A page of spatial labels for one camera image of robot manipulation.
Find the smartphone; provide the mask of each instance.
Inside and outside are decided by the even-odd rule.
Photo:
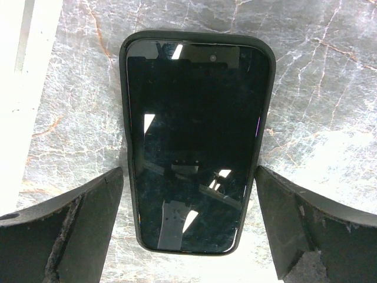
[[[275,77],[272,50],[238,35],[143,31],[121,46],[120,76],[139,244],[234,251]]]

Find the phone frame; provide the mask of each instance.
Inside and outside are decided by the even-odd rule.
[[[255,151],[253,153],[252,164],[249,169],[249,174],[247,177],[247,191],[242,203],[242,213],[239,224],[239,231],[234,241],[234,245],[231,249],[226,252],[221,253],[205,253],[205,252],[187,252],[187,251],[168,251],[168,250],[158,250],[151,249],[144,245],[140,233],[140,224],[138,218],[138,203],[136,198],[136,188],[135,188],[135,178],[134,178],[134,159],[133,159],[133,145],[131,138],[131,119],[130,119],[130,101],[128,98],[128,80],[127,80],[127,50],[132,42],[137,40],[161,40],[161,41],[181,41],[188,43],[201,43],[201,44],[227,44],[227,45],[242,45],[246,47],[253,47],[260,50],[269,60],[269,79],[267,92],[265,94],[265,101],[262,107],[262,113],[259,121],[259,130],[257,132],[257,137],[255,141]],[[212,33],[198,33],[198,32],[182,32],[182,31],[157,31],[157,30],[147,30],[140,31],[131,34],[127,37],[119,53],[119,67],[120,67],[120,83],[122,92],[122,104],[123,104],[123,118],[124,118],[124,130],[125,138],[127,141],[127,162],[128,162],[128,172],[130,175],[130,186],[131,186],[131,198],[133,205],[133,215],[135,222],[135,232],[137,242],[146,250],[151,252],[162,252],[168,254],[187,254],[187,255],[227,255],[235,251],[239,245],[240,237],[242,234],[243,224],[247,212],[247,205],[250,199],[250,194],[252,192],[252,186],[254,181],[254,175],[257,167],[257,160],[260,151],[260,145],[262,143],[262,137],[264,132],[264,125],[266,124],[267,112],[269,109],[273,83],[275,79],[276,70],[276,59],[272,49],[264,43],[254,37],[247,37],[244,35],[231,35],[231,34],[212,34]]]

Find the phone screen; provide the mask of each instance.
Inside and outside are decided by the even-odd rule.
[[[235,45],[136,40],[127,50],[142,245],[221,254],[247,206],[269,60]]]

